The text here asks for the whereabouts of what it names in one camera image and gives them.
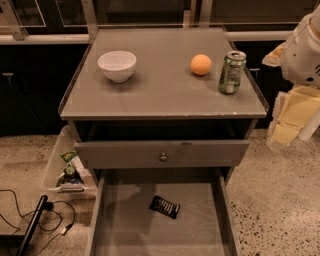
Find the soda can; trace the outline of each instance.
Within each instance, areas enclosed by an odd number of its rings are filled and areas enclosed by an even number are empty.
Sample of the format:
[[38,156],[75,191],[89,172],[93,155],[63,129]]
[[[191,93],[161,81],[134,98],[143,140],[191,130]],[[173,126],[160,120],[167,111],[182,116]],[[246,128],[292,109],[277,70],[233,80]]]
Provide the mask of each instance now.
[[233,94],[240,86],[243,69],[247,62],[247,55],[241,51],[230,51],[224,58],[219,90],[222,93]]

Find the speckled floor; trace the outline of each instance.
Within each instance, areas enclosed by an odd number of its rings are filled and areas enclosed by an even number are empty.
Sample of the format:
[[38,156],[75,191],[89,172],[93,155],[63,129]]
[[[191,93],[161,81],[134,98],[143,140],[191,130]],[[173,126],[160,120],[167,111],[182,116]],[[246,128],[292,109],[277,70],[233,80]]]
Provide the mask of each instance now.
[[[320,255],[320,132],[311,141],[296,140],[281,152],[266,146],[266,130],[254,130],[251,145],[227,186],[234,222],[244,256]],[[22,213],[32,211],[57,136],[0,138],[0,189],[16,192]],[[23,227],[9,192],[0,192],[0,214]],[[49,195],[50,201],[60,198]],[[77,215],[66,236],[58,236],[40,255],[82,255],[86,247],[94,200],[71,201]],[[55,208],[64,217],[54,232],[36,229],[27,255],[35,255],[72,220],[63,203]],[[45,213],[44,225],[57,219]],[[1,232],[13,232],[0,219]],[[10,255],[0,246],[0,255]]]

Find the drawer knob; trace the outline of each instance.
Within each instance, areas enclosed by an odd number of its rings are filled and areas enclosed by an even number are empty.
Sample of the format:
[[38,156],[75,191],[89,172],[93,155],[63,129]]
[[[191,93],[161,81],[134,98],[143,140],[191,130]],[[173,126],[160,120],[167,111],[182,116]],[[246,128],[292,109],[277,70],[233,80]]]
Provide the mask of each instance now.
[[161,162],[166,162],[167,160],[168,160],[168,157],[167,157],[166,153],[161,153],[160,161]]

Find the power cord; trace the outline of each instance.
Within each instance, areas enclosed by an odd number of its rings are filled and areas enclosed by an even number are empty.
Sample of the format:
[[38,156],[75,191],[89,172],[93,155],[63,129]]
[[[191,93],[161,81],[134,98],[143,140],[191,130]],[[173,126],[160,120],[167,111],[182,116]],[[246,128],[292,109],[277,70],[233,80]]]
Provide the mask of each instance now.
[[[28,212],[27,214],[24,214],[24,215],[21,214],[16,193],[15,193],[13,190],[11,190],[11,189],[1,189],[0,192],[10,192],[10,193],[13,194],[14,199],[15,199],[15,204],[16,204],[17,212],[18,212],[18,214],[19,214],[19,216],[20,216],[21,218],[25,218],[25,217],[27,217],[28,215],[36,212],[36,211],[31,211],[31,212]],[[60,225],[61,225],[61,223],[62,223],[62,221],[63,221],[63,217],[62,217],[62,215],[61,215],[60,213],[58,213],[57,211],[54,211],[54,210],[53,210],[54,205],[55,205],[55,204],[59,204],[59,203],[66,204],[67,206],[69,206],[69,207],[71,208],[71,210],[72,210],[72,212],[73,212],[72,221],[71,221],[71,223],[69,223],[68,225],[66,225],[66,226],[62,229],[61,232],[59,232],[59,233],[57,233],[55,236],[53,236],[53,237],[47,242],[47,244],[46,244],[39,252],[37,252],[36,254],[34,254],[34,256],[37,256],[37,255],[41,254],[41,253],[48,247],[48,245],[49,245],[54,239],[56,239],[58,236],[60,236],[60,235],[61,235],[61,236],[65,236],[65,235],[67,234],[67,232],[68,232],[68,231],[72,228],[72,226],[74,225],[74,222],[75,222],[75,219],[76,219],[76,211],[75,211],[74,207],[73,207],[70,203],[68,203],[68,202],[66,202],[66,201],[59,200],[59,201],[55,201],[55,202],[46,202],[46,203],[45,203],[45,206],[44,206],[44,209],[43,209],[43,210],[45,210],[45,211],[52,212],[52,213],[56,214],[56,215],[59,217],[59,222],[58,222],[58,224],[55,225],[54,228],[47,229],[47,228],[44,228],[43,225],[41,225],[40,223],[38,223],[39,228],[40,228],[41,230],[43,230],[43,231],[46,231],[46,232],[54,232],[54,231],[56,231],[56,230],[60,227]],[[14,226],[13,224],[11,224],[9,221],[7,221],[2,214],[0,214],[0,217],[1,217],[9,226],[11,226],[11,227],[13,227],[14,229],[16,229],[16,231],[13,232],[11,235],[14,235],[16,232],[18,232],[19,230],[21,230],[19,227],[16,227],[16,226]]]

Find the black cabinet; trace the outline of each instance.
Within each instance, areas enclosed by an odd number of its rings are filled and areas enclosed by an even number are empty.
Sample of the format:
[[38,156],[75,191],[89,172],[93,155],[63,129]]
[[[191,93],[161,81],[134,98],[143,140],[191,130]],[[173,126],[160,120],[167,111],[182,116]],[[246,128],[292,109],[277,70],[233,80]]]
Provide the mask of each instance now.
[[58,106],[86,48],[0,46],[0,136],[60,132]]

